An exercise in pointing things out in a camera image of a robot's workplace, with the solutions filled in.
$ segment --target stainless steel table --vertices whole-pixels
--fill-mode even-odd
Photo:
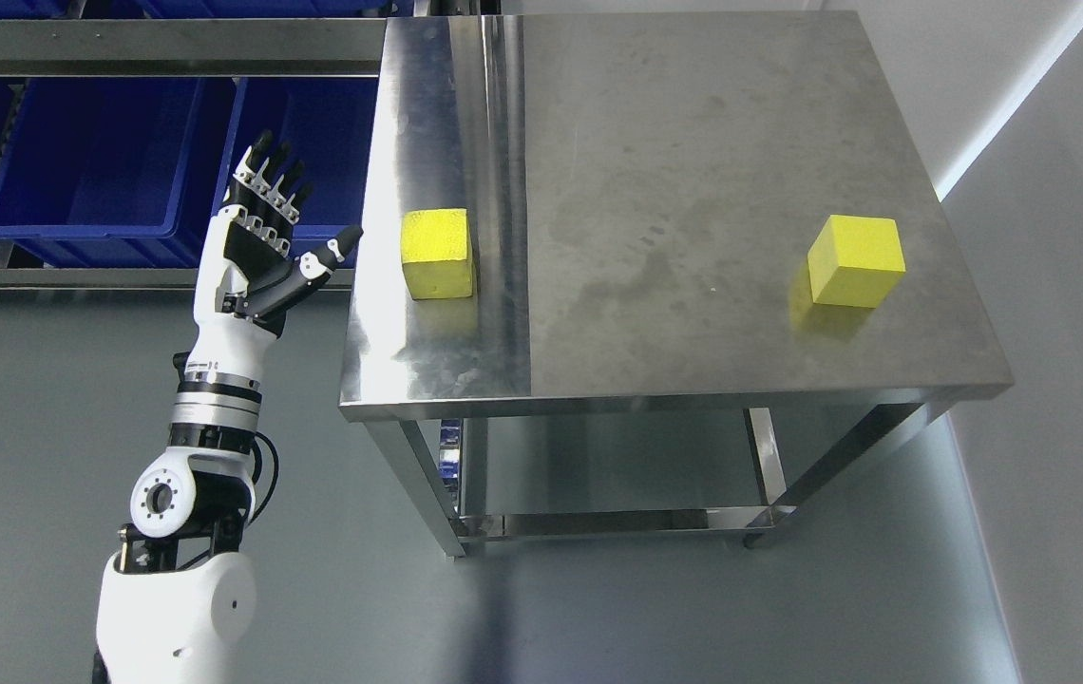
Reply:
[[[466,207],[473,299],[414,302],[413,209]],[[812,306],[831,213],[890,216],[908,275]],[[340,408],[439,544],[603,532],[755,540],[1009,367],[852,12],[434,17],[387,26]],[[771,408],[864,404],[790,486]],[[499,514],[454,505],[415,421],[738,408],[759,505]]]

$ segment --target table top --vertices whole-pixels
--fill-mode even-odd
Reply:
[[[477,294],[421,300],[402,215],[465,207]],[[893,218],[879,307],[812,306],[828,214]],[[853,12],[387,27],[350,420],[992,397],[1009,365]]]

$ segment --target table leg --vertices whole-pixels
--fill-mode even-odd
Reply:
[[[436,462],[428,448],[419,424],[414,421],[373,421],[364,423],[406,497],[419,511],[423,523],[441,549],[451,556],[464,556],[467,550],[453,531],[451,519],[456,517],[451,495],[439,476]]]
[[[764,532],[793,514],[811,498],[811,495],[819,492],[840,475],[850,463],[857,462],[863,455],[867,458],[882,458],[884,455],[893,453],[922,432],[927,424],[934,423],[934,420],[944,415],[947,408],[950,408],[950,404],[945,402],[879,404],[872,408],[871,412],[863,416],[854,428],[838,439],[836,445],[830,447],[826,453],[820,456],[820,460],[812,463],[811,468],[794,481],[784,492],[773,501],[767,499],[766,512],[749,524],[749,527],[757,527],[758,532],[746,534],[745,545],[752,548]],[[777,449],[773,459],[777,460]],[[762,482],[762,498],[766,498],[770,478],[764,477],[762,460],[758,460],[757,463],[758,479]]]

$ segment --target gray floor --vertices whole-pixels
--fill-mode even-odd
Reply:
[[[452,562],[337,413],[344,315],[332,293],[293,313],[269,363],[262,428],[285,464],[245,545],[259,614],[240,681],[1017,680],[942,421],[768,549],[567,541]],[[0,683],[87,680],[103,561],[193,338],[181,294],[0,298]],[[499,500],[549,505],[511,463]],[[621,484],[606,466],[575,468],[573,488]]]

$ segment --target robotic arm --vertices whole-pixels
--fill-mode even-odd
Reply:
[[[272,144],[264,131],[247,148],[208,222],[195,286],[198,338],[185,359],[175,356],[168,445],[138,478],[132,523],[104,567],[94,681],[225,683],[255,615],[255,575],[238,547],[262,510],[255,508],[259,460],[253,477],[247,460],[262,438],[263,359],[286,312],[325,285],[362,235],[350,226],[287,259],[311,186],[295,187],[301,161],[272,183],[290,153]],[[180,564],[180,541],[191,538],[207,540],[208,550]]]

